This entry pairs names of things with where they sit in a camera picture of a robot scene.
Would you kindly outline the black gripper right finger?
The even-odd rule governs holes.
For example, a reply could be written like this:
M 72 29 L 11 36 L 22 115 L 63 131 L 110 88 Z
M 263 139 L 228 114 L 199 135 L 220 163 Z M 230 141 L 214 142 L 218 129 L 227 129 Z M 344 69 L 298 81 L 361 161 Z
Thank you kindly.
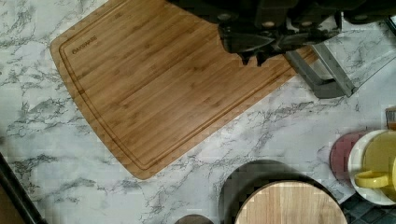
M 287 19 L 284 26 L 260 33 L 260 36 L 269 38 L 270 42 L 256 50 L 257 65 L 261 66 L 267 59 L 287 51 L 322 43 L 339 35 L 341 30 L 340 18 L 327 18 L 320 24 L 302 28 L 294 28 L 290 19 Z

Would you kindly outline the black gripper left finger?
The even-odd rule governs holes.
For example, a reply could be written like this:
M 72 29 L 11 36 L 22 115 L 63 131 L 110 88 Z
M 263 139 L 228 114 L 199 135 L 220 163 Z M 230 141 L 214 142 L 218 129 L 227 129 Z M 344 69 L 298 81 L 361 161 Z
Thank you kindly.
M 252 57 L 257 65 L 262 65 L 270 56 L 269 45 L 275 41 L 271 32 L 262 31 L 247 25 L 219 25 L 219 38 L 224 49 L 237 54 L 243 65 L 247 65 Z

